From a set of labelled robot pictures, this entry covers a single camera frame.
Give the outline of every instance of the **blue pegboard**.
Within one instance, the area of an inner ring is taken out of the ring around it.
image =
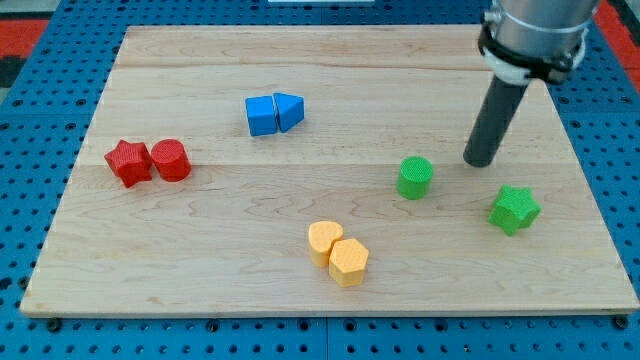
[[[59,324],[17,309],[128,25],[477,23],[488,4],[378,0],[362,8],[269,8],[265,0],[63,0],[0,106],[0,358],[638,358],[638,315],[617,322],[600,316]],[[588,45],[580,69],[550,91],[638,291],[640,100],[595,27]]]

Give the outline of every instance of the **toy block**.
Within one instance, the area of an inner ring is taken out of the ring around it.
[[[541,210],[530,188],[503,185],[493,202],[488,221],[500,226],[505,234],[513,236],[518,229],[531,226]]]
[[[432,177],[433,166],[427,159],[420,156],[408,157],[400,164],[396,190],[409,200],[421,199],[429,191]]]
[[[275,93],[273,99],[276,102],[280,131],[287,132],[304,119],[304,99],[302,97]]]
[[[275,134],[278,132],[276,109],[271,96],[247,98],[247,119],[251,136]]]
[[[329,275],[342,287],[362,284],[369,250],[356,239],[338,241],[329,258]]]
[[[191,172],[191,164],[182,143],[175,139],[165,139],[151,149],[151,160],[160,177],[169,182],[180,181]]]
[[[104,159],[111,171],[129,188],[140,181],[151,180],[151,157],[144,143],[128,143],[120,140]]]
[[[329,265],[329,254],[336,241],[342,240],[342,225],[333,221],[318,221],[309,226],[311,261],[318,267]]]

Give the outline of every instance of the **green cylinder block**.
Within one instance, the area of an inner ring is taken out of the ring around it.
[[[424,197],[429,191],[429,184],[433,177],[433,166],[420,156],[411,156],[400,164],[400,174],[396,189],[398,193],[409,200]]]

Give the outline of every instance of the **black cylindrical rod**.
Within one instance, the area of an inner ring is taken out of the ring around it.
[[[469,165],[491,164],[526,90],[527,86],[511,85],[493,77],[464,150],[464,160]]]

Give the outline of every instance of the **green block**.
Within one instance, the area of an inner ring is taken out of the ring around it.
[[[421,199],[429,191],[432,177],[431,163],[420,156],[411,156],[400,164],[396,189],[400,195],[409,200]]]
[[[541,207],[533,198],[530,188],[503,185],[493,202],[489,223],[500,226],[505,234],[513,236],[518,229],[531,226]]]

